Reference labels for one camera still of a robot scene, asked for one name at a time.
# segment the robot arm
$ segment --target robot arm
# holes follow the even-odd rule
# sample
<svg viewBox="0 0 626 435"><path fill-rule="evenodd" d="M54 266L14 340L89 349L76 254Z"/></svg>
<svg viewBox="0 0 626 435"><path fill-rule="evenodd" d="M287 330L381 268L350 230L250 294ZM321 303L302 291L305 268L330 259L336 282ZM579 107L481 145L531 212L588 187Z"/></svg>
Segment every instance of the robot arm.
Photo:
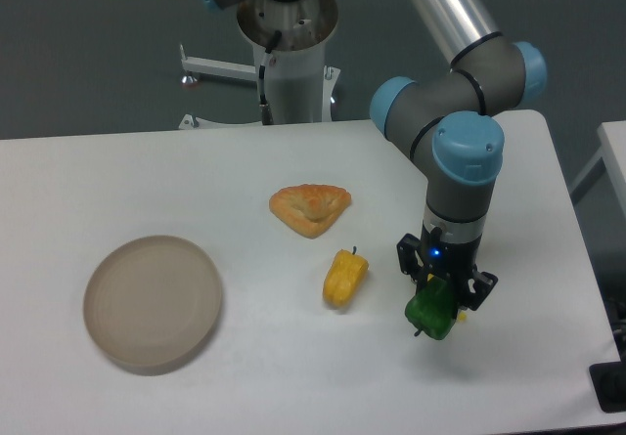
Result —
<svg viewBox="0 0 626 435"><path fill-rule="evenodd" d="M450 72L420 86L393 78L370 116L428 178L421 237L397 245L400 268L417 285L407 319L443 339L460 309L476 310L498 279L475 257L502 165L504 133L490 115L534 98L545 62L528 43L510 43L478 0L413 0Z"/></svg>
<svg viewBox="0 0 626 435"><path fill-rule="evenodd" d="M205 0L220 8L242 1ZM459 310L476 310L498 281L475 265L504 146L504 133L490 116L540 94L547 72L539 51L528 43L509 42L479 0L412 1L450 71L424 86L405 77L387 81L372 99L370 117L428 178L421 237L408 234L397 249L402 272L417 285L405 315L417 333L442 339ZM314 3L318 8L311 13ZM324 3L331 5L324 8ZM296 15L314 17L319 32L298 34L307 28ZM246 2L238 20L246 37L266 52L276 30L286 36L279 52L313 49L335 29L336 8L334 0L264 0L253 7ZM295 22L302 28L293 26ZM310 35L318 39L303 45L297 41ZM321 70L323 60L313 66ZM302 67L297 62L282 77L289 80ZM300 85L297 94L313 94L314 85L308 81L316 78L319 75ZM288 86L277 86L272 100L306 106L306 101L288 95Z"/></svg>

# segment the white table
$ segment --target white table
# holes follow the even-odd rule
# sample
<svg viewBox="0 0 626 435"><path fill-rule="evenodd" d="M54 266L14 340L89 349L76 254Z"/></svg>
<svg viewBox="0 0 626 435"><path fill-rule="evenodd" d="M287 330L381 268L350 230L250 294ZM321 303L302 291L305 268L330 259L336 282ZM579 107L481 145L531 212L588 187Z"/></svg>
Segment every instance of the white table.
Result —
<svg viewBox="0 0 626 435"><path fill-rule="evenodd" d="M496 433L607 424L588 366L617 360L593 271L537 112L507 137L478 265L500 281L441 342L413 337L395 244L425 179L370 121L0 142L0 433ZM279 188L343 186L317 239L268 211ZM82 298L123 243L176 235L224 283L219 327L156 377L111 364ZM370 274L344 314L321 290L340 248Z"/></svg>
<svg viewBox="0 0 626 435"><path fill-rule="evenodd" d="M626 121L605 122L598 128L600 148L569 186L576 203L606 172L626 215Z"/></svg>

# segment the silver arm segment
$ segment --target silver arm segment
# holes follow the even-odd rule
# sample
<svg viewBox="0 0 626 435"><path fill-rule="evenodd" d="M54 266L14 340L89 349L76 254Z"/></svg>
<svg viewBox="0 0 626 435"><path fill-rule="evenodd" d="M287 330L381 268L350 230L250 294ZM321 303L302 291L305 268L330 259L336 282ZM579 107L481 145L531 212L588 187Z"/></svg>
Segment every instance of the silver arm segment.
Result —
<svg viewBox="0 0 626 435"><path fill-rule="evenodd" d="M412 0L448 62L468 46L498 32L480 0Z"/></svg>

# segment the black cable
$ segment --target black cable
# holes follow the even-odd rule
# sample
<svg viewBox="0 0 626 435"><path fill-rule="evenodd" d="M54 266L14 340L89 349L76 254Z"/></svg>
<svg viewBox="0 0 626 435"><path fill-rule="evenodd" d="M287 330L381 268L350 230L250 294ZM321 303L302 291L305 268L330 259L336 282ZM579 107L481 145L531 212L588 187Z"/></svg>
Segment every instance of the black cable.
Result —
<svg viewBox="0 0 626 435"><path fill-rule="evenodd" d="M426 135L426 133L432 127L437 125L441 121L441 119L443 119L443 117L436 117L431 122L429 122L427 125L422 127L422 130L420 130L420 132L418 133L417 137L413 141L413 144L411 144L411 149L409 150L409 159L411 161L413 161L413 157L415 156L415 150L418 147L418 144L422 141L422 138L424 137L424 135Z"/></svg>
<svg viewBox="0 0 626 435"><path fill-rule="evenodd" d="M272 53L274 49L278 46L278 43L281 41L281 37L283 37L283 33L279 30L274 31L274 35L270 39L270 42L267 43L267 47L265 48L265 54L269 55ZM261 64L258 68L258 92L259 92L259 100L261 105L267 105L267 98L265 96L265 65Z"/></svg>
<svg viewBox="0 0 626 435"><path fill-rule="evenodd" d="M480 86L480 83L478 83L478 81L473 77L473 75L471 73L469 73L468 71L465 71L465 70L463 70L461 68L455 68L455 69L450 70L450 71L454 72L454 73L459 73L460 75L462 75L462 76L464 76L466 78L466 80L469 82L469 84L473 88L473 91L476 94L476 97L478 98L478 106L480 107L479 114L480 115L486 115L487 114L487 104L485 103L485 94L482 91L482 87Z"/></svg>

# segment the metal bracket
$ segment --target metal bracket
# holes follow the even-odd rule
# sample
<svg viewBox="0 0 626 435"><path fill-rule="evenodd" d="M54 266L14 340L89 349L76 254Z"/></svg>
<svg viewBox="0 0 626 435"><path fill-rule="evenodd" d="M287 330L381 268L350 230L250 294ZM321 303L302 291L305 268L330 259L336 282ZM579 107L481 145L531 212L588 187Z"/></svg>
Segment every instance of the metal bracket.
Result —
<svg viewBox="0 0 626 435"><path fill-rule="evenodd" d="M462 246L448 245L447 247L453 249ZM400 270L403 274L411 276L416 284L416 293L426 286L428 274L434 274L452 285L460 307L476 311L498 283L495 275L478 272L475 264L471 268L471 275L466 275L463 272L464 269L455 267L455 259L449 258L448 260L452 263L446 263L445 251L438 253L441 254L442 260L427 260L421 256L422 240L409 233L398 242L396 248Z"/></svg>
<svg viewBox="0 0 626 435"><path fill-rule="evenodd" d="M567 187L569 196L574 205L576 205L585 194L594 187L596 182L605 173L606 167L603 160L603 149L598 149L589 161L580 170L580 173L574 178Z"/></svg>
<svg viewBox="0 0 626 435"><path fill-rule="evenodd" d="M186 81L192 82L189 85L186 85L183 82L184 86L195 86L197 83L197 81L195 81L195 78L200 75L229 78L250 83L256 83L257 80L256 69L253 65L232 64L230 62L212 61L210 59L200 59L198 57L187 57L182 44L180 44L180 63L181 67L183 67L183 70L185 70L184 79ZM322 88L322 120L320 122L331 122L333 120L331 116L331 106L335 103L335 101L333 100L333 91L335 90L335 86L340 75L341 70L339 68L328 65L324 67L324 84ZM197 119L197 121L199 124L198 126L194 127L192 123L192 117L190 115L186 115L185 117L183 117L179 128L204 129L235 125L211 122L203 119ZM237 125L260 125L260 122Z"/></svg>

